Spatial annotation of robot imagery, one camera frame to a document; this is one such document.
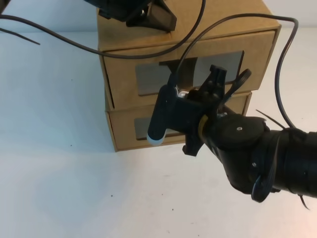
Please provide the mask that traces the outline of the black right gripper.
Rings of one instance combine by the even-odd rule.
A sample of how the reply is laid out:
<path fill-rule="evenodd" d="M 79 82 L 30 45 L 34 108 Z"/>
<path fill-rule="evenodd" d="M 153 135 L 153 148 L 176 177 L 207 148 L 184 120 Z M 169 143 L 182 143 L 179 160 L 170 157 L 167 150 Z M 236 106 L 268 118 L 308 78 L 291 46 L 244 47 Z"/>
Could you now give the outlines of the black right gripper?
<path fill-rule="evenodd" d="M 215 117 L 225 93 L 227 70 L 211 65 L 210 74 L 199 88 L 199 94 L 188 94 L 176 107 L 176 130 L 185 135 L 183 152 L 197 156 L 205 143 L 203 129 L 207 121 Z"/>

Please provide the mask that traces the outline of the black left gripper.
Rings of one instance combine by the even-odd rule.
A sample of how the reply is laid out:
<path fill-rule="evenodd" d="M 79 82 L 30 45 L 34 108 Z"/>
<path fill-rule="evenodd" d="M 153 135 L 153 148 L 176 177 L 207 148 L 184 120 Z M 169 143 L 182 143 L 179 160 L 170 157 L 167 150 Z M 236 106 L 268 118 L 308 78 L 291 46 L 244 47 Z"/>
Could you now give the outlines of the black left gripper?
<path fill-rule="evenodd" d="M 175 30 L 177 17 L 163 0 L 85 0 L 106 19 L 126 21 L 127 27 Z"/>

